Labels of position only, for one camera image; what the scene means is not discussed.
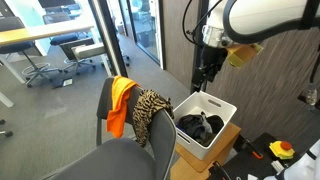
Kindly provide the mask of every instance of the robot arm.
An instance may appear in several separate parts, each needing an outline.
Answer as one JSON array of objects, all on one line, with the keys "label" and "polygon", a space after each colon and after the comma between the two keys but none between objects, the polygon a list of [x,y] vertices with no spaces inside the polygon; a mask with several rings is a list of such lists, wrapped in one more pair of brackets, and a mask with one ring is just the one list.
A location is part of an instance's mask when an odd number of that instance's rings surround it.
[{"label": "robot arm", "polygon": [[251,44],[293,29],[320,25],[319,0],[223,0],[203,28],[211,47]]}]

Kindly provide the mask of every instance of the leopard print garment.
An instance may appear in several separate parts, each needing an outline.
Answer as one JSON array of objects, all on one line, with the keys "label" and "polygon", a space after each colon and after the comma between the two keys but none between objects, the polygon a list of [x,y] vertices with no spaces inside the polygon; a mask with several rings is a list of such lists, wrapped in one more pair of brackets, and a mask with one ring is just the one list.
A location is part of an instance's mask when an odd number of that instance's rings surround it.
[{"label": "leopard print garment", "polygon": [[137,142],[144,147],[149,140],[149,124],[153,115],[160,109],[165,109],[173,119],[173,110],[170,99],[165,100],[153,90],[143,90],[140,93],[137,104],[133,111],[133,123]]}]

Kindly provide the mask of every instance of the glass wall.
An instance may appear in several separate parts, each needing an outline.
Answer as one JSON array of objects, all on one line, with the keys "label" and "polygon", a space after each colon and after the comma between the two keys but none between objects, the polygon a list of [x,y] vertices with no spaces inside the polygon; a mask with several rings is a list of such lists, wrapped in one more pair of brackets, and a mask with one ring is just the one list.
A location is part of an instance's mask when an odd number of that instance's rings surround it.
[{"label": "glass wall", "polygon": [[155,0],[130,0],[130,7],[138,45],[159,63]]}]

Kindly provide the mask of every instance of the glass door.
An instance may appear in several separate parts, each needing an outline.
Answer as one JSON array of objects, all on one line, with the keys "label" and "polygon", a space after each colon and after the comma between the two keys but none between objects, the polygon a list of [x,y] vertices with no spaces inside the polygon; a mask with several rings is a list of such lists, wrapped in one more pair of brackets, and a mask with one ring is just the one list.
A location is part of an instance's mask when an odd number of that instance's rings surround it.
[{"label": "glass door", "polygon": [[131,16],[138,46],[160,64],[158,0],[130,0]]}]

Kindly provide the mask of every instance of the white plastic bin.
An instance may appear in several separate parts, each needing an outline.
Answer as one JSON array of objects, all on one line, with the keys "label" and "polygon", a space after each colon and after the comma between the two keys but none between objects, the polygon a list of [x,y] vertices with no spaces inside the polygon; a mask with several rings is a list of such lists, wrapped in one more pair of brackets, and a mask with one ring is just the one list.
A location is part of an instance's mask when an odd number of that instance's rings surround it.
[{"label": "white plastic bin", "polygon": [[198,142],[177,128],[178,143],[200,160],[204,159],[209,150],[214,146],[217,139],[224,131],[226,125],[237,111],[237,108],[232,104],[222,101],[205,92],[195,92],[174,109],[174,123],[177,124],[179,119],[183,116],[188,114],[200,114],[201,111],[205,112],[207,117],[218,115],[224,122],[223,128],[208,147],[200,145]]}]

